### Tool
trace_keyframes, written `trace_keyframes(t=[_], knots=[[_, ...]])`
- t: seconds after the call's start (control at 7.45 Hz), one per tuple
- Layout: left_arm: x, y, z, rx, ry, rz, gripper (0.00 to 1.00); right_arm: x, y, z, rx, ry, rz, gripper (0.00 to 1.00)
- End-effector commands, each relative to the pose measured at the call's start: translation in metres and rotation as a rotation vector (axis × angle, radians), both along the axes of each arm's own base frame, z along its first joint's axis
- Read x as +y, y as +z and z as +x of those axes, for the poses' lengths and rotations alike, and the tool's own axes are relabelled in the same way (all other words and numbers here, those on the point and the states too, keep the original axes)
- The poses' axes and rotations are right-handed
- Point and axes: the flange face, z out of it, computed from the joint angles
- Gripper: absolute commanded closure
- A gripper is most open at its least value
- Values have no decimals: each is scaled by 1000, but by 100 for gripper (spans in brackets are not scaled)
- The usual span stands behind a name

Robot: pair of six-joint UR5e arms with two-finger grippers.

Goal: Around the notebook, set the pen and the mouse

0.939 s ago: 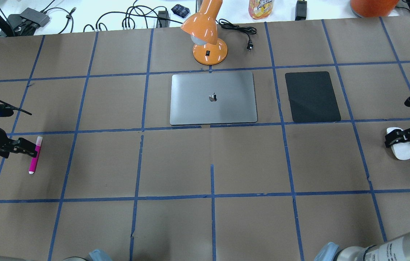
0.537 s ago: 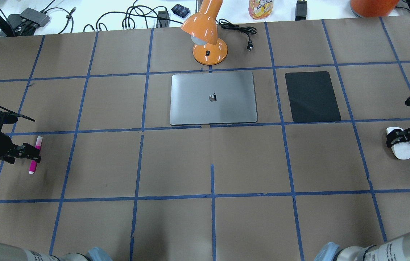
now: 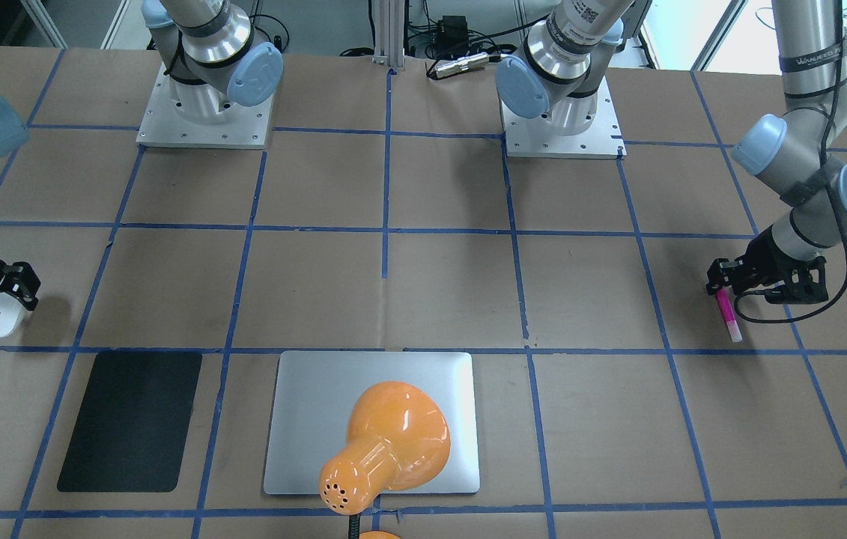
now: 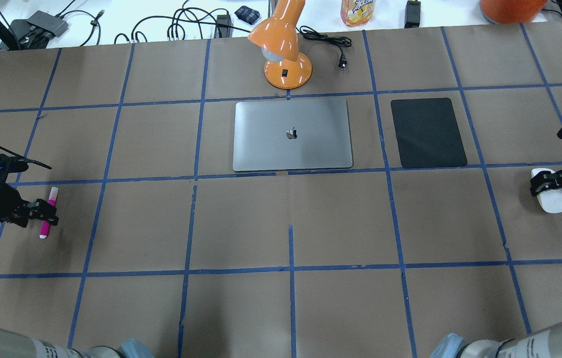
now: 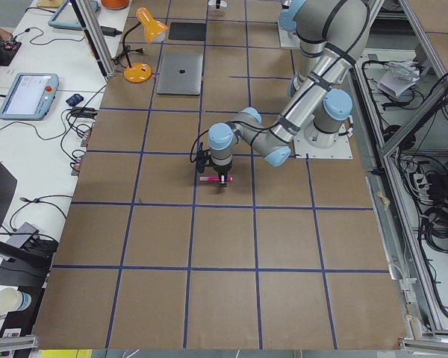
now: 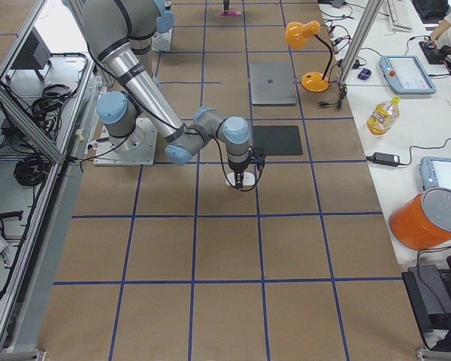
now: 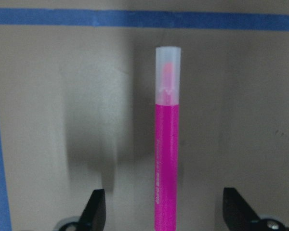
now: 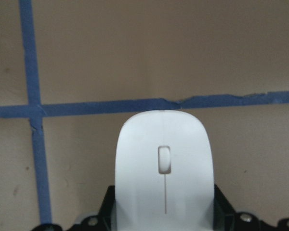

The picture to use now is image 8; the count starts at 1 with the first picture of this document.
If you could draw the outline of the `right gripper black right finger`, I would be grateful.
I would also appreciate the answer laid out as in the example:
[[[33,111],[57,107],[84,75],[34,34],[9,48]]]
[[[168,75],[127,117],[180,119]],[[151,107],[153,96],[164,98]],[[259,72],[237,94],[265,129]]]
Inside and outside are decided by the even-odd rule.
[[[213,230],[232,231],[234,229],[234,208],[222,193],[217,184],[214,185]]]

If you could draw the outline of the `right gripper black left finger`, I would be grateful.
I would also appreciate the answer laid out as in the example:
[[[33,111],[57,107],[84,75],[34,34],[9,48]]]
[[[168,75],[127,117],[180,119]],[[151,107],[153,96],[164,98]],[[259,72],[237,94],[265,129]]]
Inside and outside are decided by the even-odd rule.
[[[101,208],[98,213],[99,224],[103,231],[117,230],[117,212],[115,200],[115,186],[107,188]]]

